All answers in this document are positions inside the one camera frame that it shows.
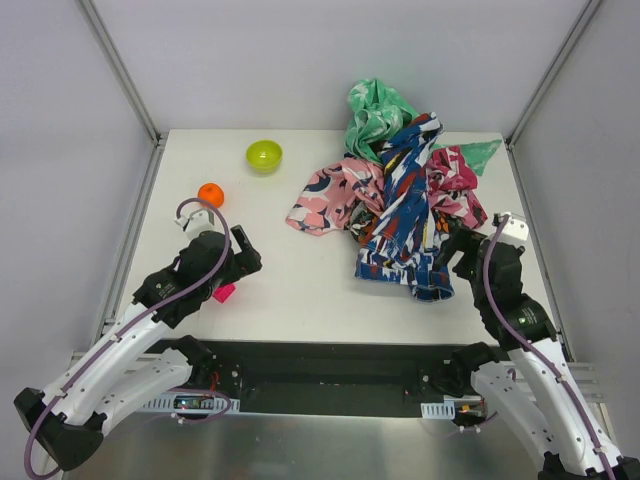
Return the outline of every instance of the wire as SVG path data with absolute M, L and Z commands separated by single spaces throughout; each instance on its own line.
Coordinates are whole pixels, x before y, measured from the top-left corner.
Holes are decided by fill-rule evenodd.
M 607 472 L 607 476 L 609 477 L 609 480 L 616 480 L 616 476 L 613 473 L 613 469 L 611 468 L 609 459 L 607 458 L 605 453 L 602 451 L 602 444 L 600 443 L 600 439 L 598 438 L 595 428 L 593 427 L 593 424 L 589 419 L 589 415 L 584 409 L 584 406 L 582 405 L 582 402 L 578 398 L 578 395 L 576 394 L 576 392 L 573 390 L 571 385 L 569 385 L 569 382 L 565 380 L 562 372 L 558 370 L 558 368 L 553 364 L 553 362 L 549 360 L 547 357 L 545 357 L 540 350 L 538 350 L 536 347 L 531 345 L 522 335 L 520 335 L 511 325 L 509 325 L 509 322 L 507 322 L 507 320 L 504 318 L 504 315 L 502 315 L 502 312 L 500 312 L 500 309 L 498 308 L 498 305 L 495 299 L 493 298 L 493 293 L 491 292 L 491 284 L 489 283 L 489 264 L 491 262 L 491 255 L 493 254 L 493 249 L 498 243 L 498 238 L 502 234 L 504 227 L 506 227 L 507 223 L 509 222 L 509 218 L 510 218 L 509 215 L 505 215 L 502 222 L 500 222 L 500 225 L 496 230 L 496 234 L 489 242 L 489 248 L 487 249 L 487 254 L 484 259 L 484 265 L 482 266 L 482 281 L 484 282 L 484 291 L 487 294 L 487 299 L 489 300 L 491 309 L 493 310 L 493 313 L 496 315 L 496 317 L 498 318 L 502 326 L 505 328 L 505 330 L 509 332 L 509 334 L 513 338 L 516 339 L 516 341 L 522 346 L 522 348 L 525 351 L 529 351 L 533 353 L 536 357 L 538 357 L 538 359 L 556 376 L 556 381 L 562 384 L 562 386 L 567 392 L 567 395 L 569 395 L 569 398 L 573 402 L 573 405 L 576 407 L 576 410 L 578 411 L 578 415 L 580 416 L 582 422 L 584 423 L 584 426 L 586 427 L 587 432 L 589 432 L 589 437 L 591 438 L 591 441 L 593 442 L 593 445 L 596 448 L 598 456 L 600 457 L 600 461 L 602 462 L 605 472 Z
M 200 424 L 200 423 L 207 423 L 207 422 L 211 422 L 212 420 L 215 420 L 219 417 L 221 417 L 222 415 L 224 415 L 225 413 L 227 413 L 229 410 L 231 410 L 231 407 L 233 406 L 233 402 L 231 401 L 231 399 L 229 397 L 227 397 L 226 395 L 224 395 L 223 393 L 220 392 L 211 392 L 209 390 L 190 390 L 190 389 L 182 389 L 182 388 L 172 388 L 169 390 L 170 392 L 175 392 L 175 393 L 186 393 L 186 394 L 193 394 L 193 393 L 201 393 L 204 395 L 207 395 L 208 397 L 219 397 L 222 398 L 225 401 L 225 406 L 222 410 L 220 410 L 219 412 L 213 413 L 209 416 L 207 416 L 207 418 L 201 419 L 201 420 L 192 420 L 186 417 L 183 417 L 182 415 L 180 415 L 177 412 L 174 413 L 160 413 L 158 415 L 154 415 L 153 417 L 150 417 L 148 419 L 146 419 L 144 422 L 139 423 L 137 425 L 134 425 L 132 428 L 125 430 L 124 432 L 117 432 L 116 434 L 111 434 L 109 435 L 108 439 L 111 440 L 117 440 L 119 438 L 122 437 L 126 437 L 127 435 L 130 435 L 131 433 L 133 433 L 134 431 L 138 430 L 141 427 L 144 427 L 146 425 L 149 425 L 150 423 L 155 422 L 156 420 L 160 420 L 161 418 L 174 418 L 175 416 L 178 416 L 179 418 L 182 419 L 182 423 L 186 423 L 187 425 L 196 425 L 196 424 Z
M 202 200 L 201 198 L 188 198 L 187 200 L 184 200 L 182 203 L 180 203 L 180 205 L 178 205 L 178 208 L 176 210 L 176 217 L 180 218 L 180 215 L 182 213 L 182 209 L 186 205 L 188 205 L 190 203 L 194 203 L 194 202 L 198 202 L 198 203 L 202 204 L 204 207 L 206 207 L 209 210 L 211 210 L 216 215 L 216 217 L 218 217 L 218 219 L 220 220 L 220 224 L 222 225 L 222 229 L 224 230 L 224 247 L 222 249 L 222 254 L 220 255 L 220 258 L 218 259 L 216 264 L 213 266 L 213 268 L 209 271 L 209 273 L 207 273 L 205 276 L 203 276 L 200 280 L 198 280 L 197 282 L 193 283 L 191 286 L 185 288 L 184 290 L 181 290 L 180 292 L 176 293 L 175 295 L 171 295 L 170 297 L 165 298 L 164 300 L 158 302 L 157 304 L 153 305 L 152 307 L 147 308 L 144 312 L 142 312 L 140 315 L 138 315 L 133 320 L 131 320 L 127 325 L 122 327 L 115 334 L 115 336 L 118 338 L 118 340 L 122 337 L 123 334 L 127 333 L 130 329 L 132 329 L 137 323 L 139 323 L 143 318 L 145 318 L 150 313 L 153 313 L 154 311 L 159 310 L 160 308 L 170 304 L 171 302 L 174 302 L 175 300 L 178 300 L 179 298 L 184 297 L 185 295 L 188 295 L 189 293 L 193 292 L 195 289 L 197 289 L 200 286 L 202 286 L 211 277 L 213 277 L 218 270 L 220 270 L 220 268 L 222 267 L 224 261 L 226 260 L 227 253 L 229 253 L 229 248 L 230 248 L 230 245 L 231 245 L 231 234 L 229 233 L 229 226 L 227 225 L 227 222 L 225 221 L 224 217 L 222 216 L 222 214 L 220 213 L 220 211 L 216 207 L 214 207 L 211 203 L 207 202 L 206 200 Z M 76 373 L 74 373 L 69 378 L 69 380 L 67 380 L 67 382 L 60 389 L 61 392 L 63 394 L 66 394 L 66 392 L 73 386 L 73 384 L 114 343 L 117 343 L 117 341 L 114 342 L 113 340 L 108 340 L 96 353 L 94 353 L 91 356 L 91 358 L 89 358 L 89 360 L 87 360 L 87 362 L 85 364 L 83 364 L 78 369 L 78 371 Z M 45 409 L 42 411 L 42 413 L 40 414 L 38 419 L 33 424 L 33 428 L 31 429 L 31 432 L 29 433 L 29 438 L 27 438 L 27 444 L 26 444 L 25 449 L 24 449 L 24 469 L 27 472 L 27 475 L 29 476 L 29 478 L 31 478 L 32 480 L 47 480 L 47 479 L 53 477 L 54 475 L 56 475 L 60 471 L 60 467 L 56 467 L 54 470 L 52 470 L 51 472 L 49 472 L 47 474 L 44 474 L 44 475 L 37 474 L 33 470 L 33 466 L 31 465 L 31 453 L 33 451 L 33 444 L 34 444 L 34 442 L 36 440 L 36 436 L 38 434 L 38 431 L 40 430 L 40 427 L 42 426 L 42 423 L 44 422 L 45 418 L 47 418 L 47 415 L 51 412 L 51 410 L 53 410 L 53 408 L 57 405 L 57 403 L 60 401 L 60 399 L 63 398 L 63 396 L 65 396 L 65 395 L 62 395 L 62 396 L 56 395 L 56 396 L 53 397 L 53 399 L 49 402 L 49 404 L 45 407 Z

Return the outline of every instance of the pink object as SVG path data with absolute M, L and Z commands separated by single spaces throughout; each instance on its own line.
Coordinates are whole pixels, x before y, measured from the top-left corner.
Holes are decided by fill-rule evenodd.
M 478 177 L 464 160 L 459 146 L 434 150 L 427 162 L 429 206 L 431 210 L 460 217 L 469 228 L 480 228 L 487 220 L 473 193 Z
M 380 165 L 347 156 L 313 174 L 286 222 L 311 235 L 345 230 L 360 201 L 374 215 L 382 214 L 383 190 Z
M 230 283 L 229 285 L 225 285 L 224 287 L 216 289 L 216 291 L 213 292 L 213 295 L 211 296 L 218 300 L 220 303 L 224 303 L 235 291 L 236 286 L 233 283 Z

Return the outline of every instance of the yellow-green bowl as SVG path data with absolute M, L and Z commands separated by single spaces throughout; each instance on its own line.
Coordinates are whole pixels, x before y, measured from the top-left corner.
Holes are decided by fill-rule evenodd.
M 254 170 L 271 173 L 282 160 L 282 148 L 272 140 L 260 140 L 247 148 L 247 160 Z

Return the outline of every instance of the metal bracket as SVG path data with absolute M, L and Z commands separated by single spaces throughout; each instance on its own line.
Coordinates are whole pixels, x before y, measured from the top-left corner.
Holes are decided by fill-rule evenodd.
M 116 80 L 122 89 L 122 93 L 124 93 L 124 96 L 129 101 L 129 104 L 147 132 L 147 135 L 154 147 L 158 146 L 161 138 L 160 133 L 156 128 L 147 107 L 142 101 L 142 97 L 133 83 L 131 75 L 129 75 L 124 62 L 122 61 L 122 57 L 120 56 L 120 53 L 118 53 L 118 49 L 107 30 L 104 20 L 102 20 L 98 9 L 93 3 L 93 0 L 76 0 L 76 5 L 78 6 L 78 10 L 80 10 L 84 16 L 87 25 L 91 29 L 100 50 L 102 50 L 113 75 L 116 77 Z
M 533 114 L 535 109 L 538 107 L 542 99 L 549 92 L 551 85 L 553 84 L 558 74 L 562 70 L 562 67 L 564 67 L 565 63 L 567 63 L 569 56 L 575 49 L 576 45 L 578 44 L 582 36 L 584 35 L 584 32 L 587 30 L 587 27 L 593 21 L 595 14 L 597 13 L 598 9 L 602 6 L 603 3 L 604 3 L 604 0 L 589 0 L 580 11 L 578 18 L 576 18 L 576 21 L 571 26 L 569 33 L 567 34 L 564 41 L 562 42 L 562 45 L 560 46 L 558 53 L 556 53 L 556 56 L 551 61 L 551 64 L 549 65 L 549 67 L 547 67 L 547 70 L 542 76 L 540 83 L 538 83 L 538 86 L 536 87 L 535 91 L 533 92 L 533 95 L 529 99 L 529 102 L 527 102 L 527 105 L 525 106 L 524 111 L 520 115 L 520 118 L 518 118 L 518 121 L 516 122 L 515 127 L 513 127 L 513 130 L 511 131 L 511 133 L 507 135 L 505 144 L 507 146 L 508 151 L 513 150 L 513 146 L 517 143 L 518 139 L 522 135 L 522 132 L 524 131 L 524 128 L 529 122 L 531 115 Z

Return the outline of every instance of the colorful cloth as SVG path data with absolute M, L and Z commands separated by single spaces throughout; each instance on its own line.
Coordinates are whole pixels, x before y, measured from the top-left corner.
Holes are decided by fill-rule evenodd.
M 459 146 L 434 150 L 427 162 L 431 210 L 460 217 L 469 228 L 479 228 L 487 220 L 473 193 L 478 178 L 460 152 Z
M 493 154 L 498 151 L 502 145 L 502 140 L 494 140 L 493 142 L 475 142 L 475 143 L 463 143 L 459 145 L 460 153 L 464 156 L 467 165 L 473 170 L 473 173 L 482 176 L 484 169 L 493 157 Z M 433 146 L 434 150 L 438 150 L 444 147 L 450 147 L 451 145 L 438 145 Z
M 449 272 L 430 275 L 438 249 L 427 246 L 427 160 L 442 132 L 435 114 L 421 115 L 382 149 L 385 211 L 360 249 L 356 277 L 409 285 L 419 300 L 453 296 Z
M 380 166 L 345 155 L 341 162 L 311 176 L 285 221 L 311 235 L 345 230 L 352 212 L 360 203 L 373 214 L 382 214 L 383 188 L 384 176 Z
M 371 144 L 390 139 L 418 116 L 395 88 L 377 79 L 356 83 L 347 101 L 353 110 L 344 139 L 347 151 L 380 165 Z

